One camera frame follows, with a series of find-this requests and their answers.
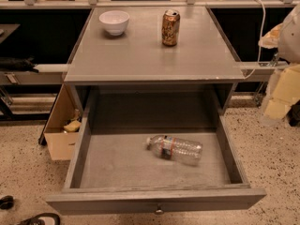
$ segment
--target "drawer handle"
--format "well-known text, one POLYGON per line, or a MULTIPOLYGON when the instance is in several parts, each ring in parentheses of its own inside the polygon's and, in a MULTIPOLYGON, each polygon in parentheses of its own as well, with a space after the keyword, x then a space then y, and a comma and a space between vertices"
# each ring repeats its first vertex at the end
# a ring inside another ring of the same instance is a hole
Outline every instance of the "drawer handle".
POLYGON ((163 215, 164 214, 164 211, 162 211, 160 204, 157 205, 157 211, 155 212, 155 214, 156 215, 163 215))

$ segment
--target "terrazzo floor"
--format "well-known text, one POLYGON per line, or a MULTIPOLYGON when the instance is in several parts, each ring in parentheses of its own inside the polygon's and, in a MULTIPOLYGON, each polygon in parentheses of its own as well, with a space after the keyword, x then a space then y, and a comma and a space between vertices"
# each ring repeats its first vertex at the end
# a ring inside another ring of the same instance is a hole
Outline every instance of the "terrazzo floor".
MULTIPOLYGON (((300 130, 282 121, 274 127, 260 123, 251 100, 234 99, 226 122, 247 178, 267 196, 248 210, 154 214, 61 216, 63 225, 88 224, 300 224, 300 130)), ((14 224, 44 212, 59 192, 67 161, 51 161, 47 146, 38 145, 45 121, 0 123, 0 195, 12 195, 15 205, 0 210, 0 224, 14 224)))

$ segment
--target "bottle label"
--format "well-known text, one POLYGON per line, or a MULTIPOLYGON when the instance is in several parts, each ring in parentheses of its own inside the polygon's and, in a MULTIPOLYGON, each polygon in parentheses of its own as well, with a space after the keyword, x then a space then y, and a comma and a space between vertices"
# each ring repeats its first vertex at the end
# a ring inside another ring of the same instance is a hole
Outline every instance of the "bottle label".
POLYGON ((160 145, 160 153, 162 158, 171 159, 173 154, 173 145, 175 138, 165 136, 160 145))

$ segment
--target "clear bottle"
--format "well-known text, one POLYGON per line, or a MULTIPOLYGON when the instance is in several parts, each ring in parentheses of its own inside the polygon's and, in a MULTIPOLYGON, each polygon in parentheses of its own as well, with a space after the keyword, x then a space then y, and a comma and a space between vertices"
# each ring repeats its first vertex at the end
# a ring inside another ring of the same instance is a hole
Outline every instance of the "clear bottle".
POLYGON ((203 145, 199 142, 157 135, 147 139, 147 147, 159 158, 171 159, 197 166, 201 158, 203 145))

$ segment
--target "can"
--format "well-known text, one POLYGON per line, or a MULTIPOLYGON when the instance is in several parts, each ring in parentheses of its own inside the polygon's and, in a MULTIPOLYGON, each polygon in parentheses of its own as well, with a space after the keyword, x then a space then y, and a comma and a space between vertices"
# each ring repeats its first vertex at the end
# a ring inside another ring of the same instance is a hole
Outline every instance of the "can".
POLYGON ((169 9, 162 17, 162 43, 167 46, 174 46, 178 42, 180 15, 179 11, 169 9))

